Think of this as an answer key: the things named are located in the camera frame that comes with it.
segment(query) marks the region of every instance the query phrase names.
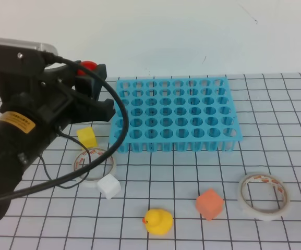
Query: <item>wire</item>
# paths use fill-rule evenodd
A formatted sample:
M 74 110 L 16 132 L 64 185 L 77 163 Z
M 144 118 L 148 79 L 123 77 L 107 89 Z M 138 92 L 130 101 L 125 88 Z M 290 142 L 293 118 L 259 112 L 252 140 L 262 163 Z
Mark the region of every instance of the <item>wire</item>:
M 76 62 L 73 62 L 71 60 L 68 60 L 68 59 L 65 59 L 65 58 L 62 58 L 59 56 L 55 56 L 52 53 L 43 53 L 43 55 L 46 57 L 45 59 L 46 59 L 47 64 L 52 64 L 52 63 L 66 64 L 74 69 L 77 69 L 77 70 L 80 69 L 80 70 L 84 71 L 87 75 L 89 75 L 90 77 L 93 77 L 96 81 L 98 81 L 98 83 L 102 84 L 102 86 L 112 95 L 113 99 L 116 101 L 118 107 L 120 108 L 120 111 L 121 111 L 122 117 L 123 117 L 122 131 L 121 131 L 120 136 L 116 140 L 116 142 L 113 143 L 113 145 L 103 155 L 101 155 L 100 157 L 98 157 L 97 159 L 92 161 L 91 163 L 87 164 L 83 168 L 80 168 L 74 172 L 66 174 L 65 176 L 56 178 L 55 180 L 47 181 L 47 182 L 44 182 L 44 183 L 41 183 L 41 184 L 38 184 L 35 186 L 28 187 L 26 189 L 21 189 L 21 190 L 1 194 L 0 195 L 0 203 L 9 201 L 11 199 L 16 199 L 16 198 L 20 198 L 20 197 L 23 197 L 26 195 L 30 195 L 30 194 L 33 194 L 36 192 L 40 192 L 40 191 L 52 188 L 57 185 L 61 185 L 67 181 L 70 181 L 76 177 L 79 177 L 79 176 L 89 172 L 91 169 L 95 168 L 100 163 L 102 163 L 106 159 L 108 159 L 120 147 L 120 145 L 123 143 L 123 141 L 128 133 L 129 122 L 128 122 L 128 113 L 125 108 L 125 105 L 123 104 L 123 102 L 121 101 L 121 99 L 117 95 L 117 93 L 114 91 L 114 89 L 107 82 L 105 82 L 103 79 L 101 79 L 95 72 L 87 69 L 86 67 L 82 66 L 81 64 L 78 64 Z
M 91 155 L 90 155 L 90 152 L 89 150 L 78 140 L 76 140 L 74 137 L 70 136 L 70 135 L 67 135 L 67 134 L 64 134 L 61 130 L 58 131 L 57 133 L 59 136 L 61 137 L 64 137 L 64 138 L 67 138 L 69 140 L 72 140 L 73 142 L 77 143 L 78 145 L 80 145 L 82 148 L 84 148 L 84 150 L 88 153 L 88 156 L 89 156 L 89 162 L 91 162 Z M 41 156 L 41 155 L 38 155 L 38 157 L 40 158 L 40 160 L 42 161 L 42 164 L 44 165 L 44 171 L 48 177 L 49 180 L 52 181 L 52 178 L 50 176 L 50 174 L 48 173 L 47 171 L 47 166 L 46 166 L 46 163 L 44 161 L 44 158 Z M 57 185 L 59 188 L 62 188 L 62 189 L 72 189 L 74 186 L 77 186 L 78 184 L 82 183 L 89 175 L 90 172 L 87 172 L 86 176 L 84 176 L 84 178 L 82 178 L 79 182 L 71 185 L 71 186 L 61 186 L 61 185 Z

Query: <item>white wall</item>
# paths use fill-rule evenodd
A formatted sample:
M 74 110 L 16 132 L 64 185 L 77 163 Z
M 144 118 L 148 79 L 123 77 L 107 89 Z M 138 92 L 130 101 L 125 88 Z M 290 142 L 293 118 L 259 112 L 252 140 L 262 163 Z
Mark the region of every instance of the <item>white wall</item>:
M 110 77 L 301 72 L 301 0 L 0 0 L 0 36 Z

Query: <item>tape roll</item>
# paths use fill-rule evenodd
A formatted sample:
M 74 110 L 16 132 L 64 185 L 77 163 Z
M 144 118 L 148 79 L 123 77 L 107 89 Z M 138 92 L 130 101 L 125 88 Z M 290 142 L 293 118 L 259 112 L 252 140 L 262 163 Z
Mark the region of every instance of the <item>tape roll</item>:
M 93 156 L 98 155 L 98 157 L 99 157 L 99 156 L 101 156 L 102 154 L 104 154 L 104 153 L 106 152 L 106 150 L 104 150 L 104 149 L 102 149 L 102 148 L 99 148 L 99 147 L 93 147 L 93 148 L 89 148 L 89 152 L 90 152 L 90 155 L 91 155 L 91 160 L 94 160 L 94 159 L 92 159 Z M 85 164 L 85 162 L 86 162 L 87 160 L 89 160 L 89 156 L 88 156 L 88 154 L 87 154 L 86 151 L 83 151 L 82 153 L 80 153 L 80 154 L 76 157 L 76 159 L 75 159 L 75 161 L 74 161 L 74 164 L 73 164 L 73 170 L 76 171 L 76 170 L 80 169 L 80 168 L 83 166 L 83 164 Z M 111 163 L 111 165 L 112 165 L 110 171 L 109 171 L 107 174 L 110 173 L 111 175 L 114 176 L 114 174 L 115 174 L 115 172 L 116 172 L 116 168 L 117 168 L 117 163 L 115 162 L 115 159 L 113 158 L 113 155 L 111 155 L 111 156 L 107 159 L 107 161 L 110 161 L 110 163 Z M 82 175 L 81 177 L 76 178 L 77 181 L 80 181 L 81 179 L 83 179 L 84 176 L 85 176 L 85 174 Z M 88 187 L 90 187 L 90 188 L 96 188 L 96 187 L 97 187 L 97 182 L 98 182 L 99 180 L 101 180 L 101 179 L 102 179 L 102 177 L 100 177 L 100 178 L 91 178 L 91 177 L 88 176 L 88 177 L 81 183 L 81 185 L 83 184 L 83 185 L 88 186 Z
M 243 197 L 243 188 L 249 182 L 264 182 L 274 186 L 275 190 L 280 193 L 283 198 L 283 206 L 280 209 L 271 210 L 251 207 Z M 244 213 L 263 221 L 279 219 L 281 216 L 286 215 L 290 208 L 290 197 L 284 184 L 278 178 L 265 173 L 253 173 L 244 176 L 244 178 L 239 182 L 237 199 Z

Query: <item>rubber duck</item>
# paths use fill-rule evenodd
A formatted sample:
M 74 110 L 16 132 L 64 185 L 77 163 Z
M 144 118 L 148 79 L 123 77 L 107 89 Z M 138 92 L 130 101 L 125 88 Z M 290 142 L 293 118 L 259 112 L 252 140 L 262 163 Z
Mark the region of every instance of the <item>rubber duck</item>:
M 168 233 L 173 225 L 172 215 L 162 209 L 150 209 L 142 219 L 146 230 L 155 235 L 164 235 Z

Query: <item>table surface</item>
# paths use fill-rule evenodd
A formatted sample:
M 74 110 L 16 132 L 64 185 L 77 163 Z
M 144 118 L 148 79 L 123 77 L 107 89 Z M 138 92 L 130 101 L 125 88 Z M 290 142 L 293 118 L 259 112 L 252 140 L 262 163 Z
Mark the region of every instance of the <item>table surface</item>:
M 116 197 L 108 201 L 96 189 L 79 185 L 16 199 L 0 221 L 0 249 L 301 249 L 301 74 L 228 78 L 244 135 L 231 153 L 116 153 L 116 178 L 122 186 Z M 109 97 L 103 91 L 100 99 Z M 73 124 L 65 132 L 76 136 L 88 126 L 107 148 L 109 123 Z M 71 172 L 79 152 L 72 141 L 57 138 L 43 153 L 50 174 Z M 103 175 L 108 169 L 103 165 L 92 174 Z M 256 171 L 284 181 L 292 200 L 288 215 L 264 222 L 242 213 L 238 182 Z M 36 160 L 17 189 L 46 180 Z M 209 188 L 225 200 L 223 212 L 212 221 L 195 209 L 196 197 Z M 247 196 L 258 208 L 281 205 L 266 184 L 251 184 Z M 174 226 L 167 235 L 147 234 L 141 218 L 149 208 L 173 214 Z

